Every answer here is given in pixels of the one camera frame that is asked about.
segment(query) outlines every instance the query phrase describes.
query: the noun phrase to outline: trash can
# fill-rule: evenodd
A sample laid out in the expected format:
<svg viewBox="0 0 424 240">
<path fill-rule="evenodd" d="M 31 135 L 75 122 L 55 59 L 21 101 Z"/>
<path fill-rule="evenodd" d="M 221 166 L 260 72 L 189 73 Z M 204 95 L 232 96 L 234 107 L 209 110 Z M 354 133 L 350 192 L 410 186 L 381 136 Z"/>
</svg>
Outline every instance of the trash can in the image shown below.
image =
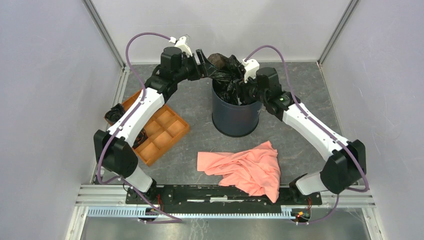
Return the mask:
<svg viewBox="0 0 424 240">
<path fill-rule="evenodd" d="M 215 92 L 215 81 L 212 81 L 212 122 L 215 128 L 229 137 L 244 137 L 256 129 L 262 103 L 259 101 L 249 105 L 232 105 L 220 99 Z"/>
</svg>

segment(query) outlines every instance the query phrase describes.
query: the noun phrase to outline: pink cloth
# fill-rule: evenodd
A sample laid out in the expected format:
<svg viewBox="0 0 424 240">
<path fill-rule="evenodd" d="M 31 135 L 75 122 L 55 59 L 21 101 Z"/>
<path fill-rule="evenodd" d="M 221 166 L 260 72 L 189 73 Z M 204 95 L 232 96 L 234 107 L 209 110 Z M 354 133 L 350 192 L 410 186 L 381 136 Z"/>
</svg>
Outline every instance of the pink cloth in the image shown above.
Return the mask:
<svg viewBox="0 0 424 240">
<path fill-rule="evenodd" d="M 220 186 L 235 185 L 249 196 L 266 194 L 275 203 L 281 175 L 277 154 L 270 141 L 238 153 L 201 151 L 197 154 L 197 170 L 223 175 Z"/>
</svg>

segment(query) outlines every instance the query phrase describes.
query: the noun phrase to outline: white wall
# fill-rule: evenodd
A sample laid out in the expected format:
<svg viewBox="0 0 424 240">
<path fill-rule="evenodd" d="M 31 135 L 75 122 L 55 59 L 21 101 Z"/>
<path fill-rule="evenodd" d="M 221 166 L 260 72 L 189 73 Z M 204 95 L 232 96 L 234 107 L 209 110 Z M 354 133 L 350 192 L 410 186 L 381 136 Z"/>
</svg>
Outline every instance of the white wall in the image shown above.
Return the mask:
<svg viewBox="0 0 424 240">
<path fill-rule="evenodd" d="M 81 1 L 1 1 L 0 239 L 64 239 L 119 71 Z"/>
<path fill-rule="evenodd" d="M 424 2 L 361 1 L 323 64 L 389 240 L 423 239 Z"/>
<path fill-rule="evenodd" d="M 316 61 L 349 0 L 93 0 L 125 59 L 128 41 L 142 32 L 191 37 L 192 50 L 246 57 L 261 45 L 274 45 L 289 61 Z M 136 40 L 131 62 L 159 62 L 164 39 Z M 279 61 L 272 50 L 257 60 Z"/>
</svg>

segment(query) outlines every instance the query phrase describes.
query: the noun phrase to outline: wooden tray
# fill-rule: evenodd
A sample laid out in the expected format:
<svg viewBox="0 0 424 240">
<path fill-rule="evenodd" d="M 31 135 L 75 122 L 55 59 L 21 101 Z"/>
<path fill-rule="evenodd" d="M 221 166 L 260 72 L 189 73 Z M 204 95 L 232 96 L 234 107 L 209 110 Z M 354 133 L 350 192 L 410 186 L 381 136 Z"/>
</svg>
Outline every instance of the wooden tray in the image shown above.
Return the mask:
<svg viewBox="0 0 424 240">
<path fill-rule="evenodd" d="M 133 105 L 140 92 L 141 90 L 122 103 L 125 111 Z M 144 130 L 148 138 L 134 152 L 150 167 L 189 132 L 190 126 L 165 104 L 147 121 Z"/>
</svg>

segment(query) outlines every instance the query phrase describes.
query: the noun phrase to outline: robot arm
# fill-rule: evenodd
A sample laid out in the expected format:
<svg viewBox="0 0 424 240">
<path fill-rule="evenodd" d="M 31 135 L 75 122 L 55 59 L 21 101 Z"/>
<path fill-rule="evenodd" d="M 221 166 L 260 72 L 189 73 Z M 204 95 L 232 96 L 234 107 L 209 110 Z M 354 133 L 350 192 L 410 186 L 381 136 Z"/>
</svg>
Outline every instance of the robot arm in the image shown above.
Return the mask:
<svg viewBox="0 0 424 240">
<path fill-rule="evenodd" d="M 254 67 L 257 65 L 251 60 L 243 61 L 246 69 L 254 69 L 254 67 L 246 66 L 250 64 Z M 298 131 L 326 161 L 321 171 L 305 174 L 290 183 L 295 196 L 301 198 L 314 192 L 327 190 L 339 194 L 361 178 L 361 174 L 346 151 L 313 121 L 332 133 L 338 141 L 345 145 L 366 173 L 364 144 L 359 140 L 350 142 L 331 130 L 311 114 L 300 99 L 296 98 L 299 106 L 308 114 L 308 117 L 305 117 L 298 105 L 295 104 L 291 93 L 282 91 L 277 71 L 274 68 L 260 68 L 255 74 L 249 76 L 248 79 L 238 82 L 237 93 L 241 96 L 240 100 L 245 104 L 253 101 L 263 103 L 270 114 Z"/>
<path fill-rule="evenodd" d="M 197 64 L 187 41 L 186 36 L 182 36 L 178 41 L 172 37 L 170 42 L 174 46 L 163 50 L 160 64 L 145 83 L 144 100 L 141 92 L 129 110 L 107 132 L 98 130 L 94 134 L 94 149 L 96 160 L 99 162 L 107 141 L 112 137 L 111 134 L 119 129 L 105 152 L 102 166 L 122 176 L 144 193 L 148 192 L 155 181 L 138 166 L 138 157 L 131 148 L 137 135 L 152 115 L 177 91 L 178 83 L 185 79 L 194 81 L 207 78 L 220 72 L 200 49 L 196 50 L 200 62 Z"/>
</svg>

